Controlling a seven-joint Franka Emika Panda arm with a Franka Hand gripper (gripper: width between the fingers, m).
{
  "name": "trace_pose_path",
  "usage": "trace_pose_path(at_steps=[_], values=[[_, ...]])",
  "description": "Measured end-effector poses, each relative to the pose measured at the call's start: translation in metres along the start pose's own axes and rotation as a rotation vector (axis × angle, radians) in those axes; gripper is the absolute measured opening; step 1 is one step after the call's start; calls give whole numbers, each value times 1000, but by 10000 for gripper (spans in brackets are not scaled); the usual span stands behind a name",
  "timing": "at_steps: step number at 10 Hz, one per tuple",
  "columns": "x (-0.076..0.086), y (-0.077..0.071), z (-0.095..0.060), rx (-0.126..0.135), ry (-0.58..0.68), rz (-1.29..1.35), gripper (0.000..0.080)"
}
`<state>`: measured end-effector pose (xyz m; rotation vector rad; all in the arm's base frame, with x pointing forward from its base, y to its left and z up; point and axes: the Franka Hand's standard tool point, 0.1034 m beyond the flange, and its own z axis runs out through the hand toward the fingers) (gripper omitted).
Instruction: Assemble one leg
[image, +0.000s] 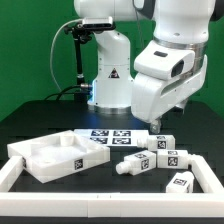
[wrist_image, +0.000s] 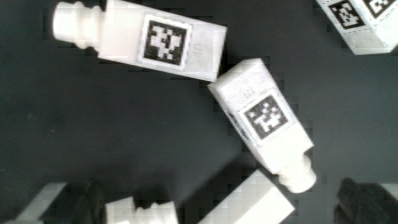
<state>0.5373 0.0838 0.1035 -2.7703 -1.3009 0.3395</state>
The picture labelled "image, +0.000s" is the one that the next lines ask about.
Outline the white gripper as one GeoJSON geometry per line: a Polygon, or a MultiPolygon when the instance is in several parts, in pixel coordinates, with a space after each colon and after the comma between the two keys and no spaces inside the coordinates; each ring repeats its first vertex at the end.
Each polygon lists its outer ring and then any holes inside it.
{"type": "Polygon", "coordinates": [[[207,56],[204,46],[178,45],[174,48],[151,41],[135,59],[131,112],[150,124],[159,134],[164,113],[185,101],[204,84],[207,56]]]}

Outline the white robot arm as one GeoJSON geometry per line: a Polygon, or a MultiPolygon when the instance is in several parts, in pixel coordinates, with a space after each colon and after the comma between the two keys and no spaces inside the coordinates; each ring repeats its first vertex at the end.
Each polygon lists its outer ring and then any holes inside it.
{"type": "Polygon", "coordinates": [[[160,118],[184,108],[204,84],[208,25],[224,17],[224,0],[74,0],[81,29],[98,44],[98,75],[88,106],[101,113],[130,110],[160,131],[160,118]],[[130,60],[117,21],[155,22],[153,39],[130,60]]]}

